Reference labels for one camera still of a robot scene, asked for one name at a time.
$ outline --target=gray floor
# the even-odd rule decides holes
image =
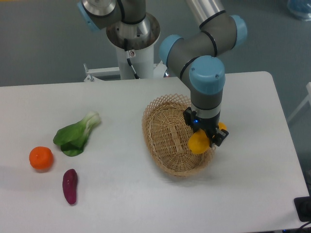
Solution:
[[[82,82],[83,63],[89,68],[117,66],[105,31],[90,32],[76,2],[0,2],[0,86]],[[226,72],[270,72],[288,117],[307,95],[306,84],[311,82],[311,22],[292,17],[286,0],[223,0],[223,5],[229,14],[246,21],[249,32],[244,45],[220,56]],[[165,37],[187,38],[198,32],[182,0],[147,0],[147,10],[161,26],[155,62]],[[310,109],[290,125],[290,131],[302,169],[310,170]]]

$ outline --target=cable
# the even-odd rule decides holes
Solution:
[[[124,51],[126,52],[126,60],[127,60],[127,63],[128,65],[132,68],[132,71],[133,71],[133,74],[134,74],[134,77],[135,79],[140,79],[138,74],[136,73],[133,65],[132,65],[132,62],[131,62],[131,56],[130,56],[130,51],[127,49],[127,45],[128,45],[128,40],[127,39],[124,39]]]
[[[296,233],[300,233],[301,230],[302,230],[305,226],[307,226],[307,225],[309,225],[309,224],[311,224],[311,221],[310,221],[310,222],[307,222],[306,224],[303,224],[301,227],[299,227],[299,228],[297,229]]]

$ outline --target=purple sweet potato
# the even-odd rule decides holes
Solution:
[[[78,175],[74,169],[65,172],[63,177],[63,191],[67,202],[73,205],[77,201]]]

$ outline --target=wicker basket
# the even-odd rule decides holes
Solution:
[[[145,143],[158,167],[170,175],[186,177],[204,169],[212,160],[215,147],[203,154],[193,154],[188,140],[193,131],[184,121],[183,111],[190,99],[165,95],[151,102],[142,118]]]

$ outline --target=blue joint cap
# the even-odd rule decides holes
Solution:
[[[100,29],[96,26],[96,24],[91,20],[91,18],[86,13],[85,9],[83,8],[82,4],[79,2],[77,6],[82,14],[85,22],[87,23],[88,27],[91,29],[92,32],[100,31]]]
[[[216,57],[202,56],[191,64],[189,78],[196,90],[206,95],[214,95],[224,88],[225,66]]]
[[[167,66],[167,58],[169,57],[171,48],[173,47],[175,42],[180,38],[181,36],[179,35],[170,35],[166,37],[161,43],[160,49],[159,49],[159,56],[164,65]]]
[[[243,19],[240,16],[231,16],[235,24],[237,25],[237,40],[235,42],[235,46],[239,46],[240,44],[244,43],[247,38],[247,26]]]

